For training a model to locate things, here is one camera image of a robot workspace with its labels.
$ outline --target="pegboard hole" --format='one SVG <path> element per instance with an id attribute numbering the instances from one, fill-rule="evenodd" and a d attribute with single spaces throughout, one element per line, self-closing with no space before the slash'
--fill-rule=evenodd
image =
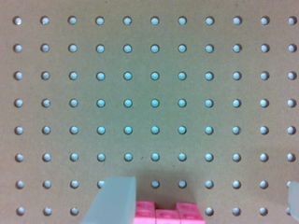
<path id="1" fill-rule="evenodd" d="M 154 189 L 157 189 L 160 187 L 160 182 L 158 180 L 153 180 L 151 182 L 151 187 L 154 188 Z"/>
<path id="2" fill-rule="evenodd" d="M 233 209 L 233 215 L 235 216 L 235 217 L 238 217 L 238 216 L 240 216 L 241 215 L 241 209 L 240 208 L 234 208 Z"/>
<path id="3" fill-rule="evenodd" d="M 124 160 L 125 160 L 125 161 L 132 161 L 132 159 L 133 159 L 133 156 L 132 156 L 131 153 L 126 153 L 126 154 L 124 155 Z"/>
<path id="4" fill-rule="evenodd" d="M 211 153 L 207 153 L 207 154 L 205 155 L 205 160 L 208 161 L 208 162 L 213 161 L 213 160 L 214 160 L 214 156 L 213 156 L 213 154 L 211 154 Z"/>
<path id="5" fill-rule="evenodd" d="M 180 181 L 178 182 L 178 187 L 179 187 L 180 189 L 186 189 L 186 188 L 187 188 L 187 182 L 186 182 L 185 180 L 180 180 Z"/>
<path id="6" fill-rule="evenodd" d="M 187 156 L 185 153 L 179 153 L 178 154 L 178 160 L 179 161 L 186 161 L 187 160 Z"/>
<path id="7" fill-rule="evenodd" d="M 213 189 L 213 187 L 214 187 L 214 183 L 213 183 L 213 181 L 208 180 L 208 181 L 205 183 L 205 186 L 206 186 L 207 189 Z"/>
<path id="8" fill-rule="evenodd" d="M 265 207 L 260 208 L 260 214 L 265 217 L 268 214 L 268 209 Z"/>

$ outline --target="pink toy brick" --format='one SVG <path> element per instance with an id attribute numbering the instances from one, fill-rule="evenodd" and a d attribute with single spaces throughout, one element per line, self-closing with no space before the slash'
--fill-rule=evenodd
<path id="1" fill-rule="evenodd" d="M 196 203 L 177 203 L 181 224 L 206 224 Z"/>
<path id="2" fill-rule="evenodd" d="M 156 224 L 155 202 L 136 202 L 134 224 Z"/>
<path id="3" fill-rule="evenodd" d="M 180 224 L 178 211 L 156 209 L 156 224 Z"/>

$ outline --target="pink plastic block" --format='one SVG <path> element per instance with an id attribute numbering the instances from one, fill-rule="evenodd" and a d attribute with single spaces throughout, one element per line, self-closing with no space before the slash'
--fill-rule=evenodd
<path id="1" fill-rule="evenodd" d="M 155 224 L 155 202 L 136 202 L 134 224 Z"/>
<path id="2" fill-rule="evenodd" d="M 205 224 L 196 203 L 177 203 L 177 210 L 181 224 Z"/>
<path id="3" fill-rule="evenodd" d="M 180 224 L 178 211 L 156 209 L 156 224 Z"/>

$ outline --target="brown pegboard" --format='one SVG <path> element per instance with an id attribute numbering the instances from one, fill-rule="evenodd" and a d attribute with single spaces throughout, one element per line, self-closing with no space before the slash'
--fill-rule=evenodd
<path id="1" fill-rule="evenodd" d="M 1 223 L 79 223 L 98 192 L 97 182 L 114 175 L 137 177 L 137 199 L 155 201 L 159 208 L 175 208 L 176 202 L 198 203 L 206 223 L 295 223 L 286 214 L 288 207 L 287 182 L 296 180 L 298 162 L 287 161 L 287 155 L 297 155 L 298 137 L 287 133 L 288 127 L 298 125 L 298 106 L 290 108 L 289 99 L 298 95 L 298 79 L 289 80 L 291 71 L 298 72 L 298 52 L 289 53 L 290 44 L 298 45 L 298 24 L 289 25 L 290 16 L 297 17 L 295 1 L 3 1 L 0 13 L 0 222 Z M 21 25 L 14 25 L 20 16 Z M 49 24 L 42 25 L 40 18 L 47 16 Z M 78 22 L 70 25 L 68 17 Z M 105 23 L 95 24 L 102 16 Z M 131 25 L 124 25 L 124 17 L 132 18 Z M 157 16 L 160 23 L 150 24 Z M 187 18 L 185 25 L 178 18 Z M 215 19 L 206 25 L 206 17 Z M 242 17 L 240 25 L 233 24 L 235 16 Z M 261 17 L 270 18 L 268 25 L 261 24 Z M 22 51 L 13 51 L 15 44 Z M 43 53 L 42 44 L 50 51 Z M 68 46 L 76 44 L 78 51 L 70 53 Z M 261 52 L 261 45 L 270 50 Z M 95 51 L 98 44 L 105 52 Z M 133 47 L 124 53 L 124 45 Z M 160 51 L 150 52 L 158 44 Z M 185 44 L 187 51 L 178 52 L 178 45 Z M 215 50 L 205 52 L 212 44 Z M 240 53 L 233 52 L 235 44 L 242 45 Z M 22 72 L 22 80 L 13 74 Z M 48 71 L 49 80 L 42 80 L 41 73 Z M 76 71 L 73 81 L 69 73 Z M 123 79 L 130 71 L 133 78 Z M 159 72 L 157 81 L 150 74 Z M 184 71 L 187 78 L 178 80 Z M 239 71 L 242 78 L 233 80 Z M 267 71 L 270 78 L 261 80 Z M 104 72 L 103 81 L 96 79 Z M 214 78 L 206 81 L 205 73 Z M 50 99 L 50 107 L 41 105 Z M 78 100 L 72 108 L 69 101 Z M 160 106 L 152 108 L 150 101 L 159 99 Z M 187 106 L 178 107 L 184 98 Z M 23 106 L 14 106 L 16 99 Z M 105 99 L 106 106 L 96 106 L 98 99 Z M 125 108 L 123 101 L 131 99 L 133 106 Z M 212 99 L 214 106 L 205 107 L 205 100 Z M 234 108 L 232 101 L 240 99 L 242 106 Z M 267 99 L 267 108 L 260 101 Z M 78 127 L 78 134 L 69 132 Z M 151 134 L 157 125 L 159 134 Z M 180 135 L 178 127 L 187 128 Z M 14 129 L 23 127 L 23 134 Z M 50 126 L 49 135 L 41 130 Z M 97 127 L 104 126 L 106 133 L 99 135 Z M 126 135 L 125 126 L 133 127 Z M 205 127 L 212 126 L 214 133 L 205 134 Z M 241 134 L 234 135 L 234 126 Z M 269 134 L 262 135 L 260 128 L 267 126 Z M 76 162 L 70 154 L 78 153 Z M 133 160 L 123 159 L 125 153 Z M 152 161 L 153 152 L 160 154 L 159 161 Z M 184 152 L 187 160 L 178 160 Z M 16 162 L 21 153 L 24 161 Z M 44 162 L 44 153 L 51 161 Z M 104 153 L 105 162 L 97 155 Z M 214 156 L 212 162 L 205 155 Z M 240 162 L 232 156 L 239 153 Z M 269 161 L 261 162 L 260 155 L 267 153 Z M 15 183 L 21 180 L 23 189 Z M 51 181 L 51 188 L 42 183 Z M 70 188 L 77 180 L 79 187 Z M 160 187 L 153 189 L 152 180 L 159 180 Z M 179 180 L 187 181 L 187 188 L 178 187 Z M 205 183 L 214 182 L 213 189 Z M 233 189 L 234 180 L 242 184 Z M 259 184 L 266 180 L 267 189 Z M 25 214 L 16 214 L 18 207 Z M 50 207 L 52 214 L 43 215 Z M 77 207 L 73 217 L 69 210 Z M 212 207 L 214 215 L 205 215 Z M 239 217 L 232 210 L 239 207 Z M 267 216 L 259 214 L 266 207 Z"/>

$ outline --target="pegboard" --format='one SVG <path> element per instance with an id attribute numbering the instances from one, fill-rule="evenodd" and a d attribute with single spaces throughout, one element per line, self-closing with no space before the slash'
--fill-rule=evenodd
<path id="1" fill-rule="evenodd" d="M 135 175 L 206 223 L 295 223 L 298 7 L 2 1 L 0 222 L 79 223 Z"/>

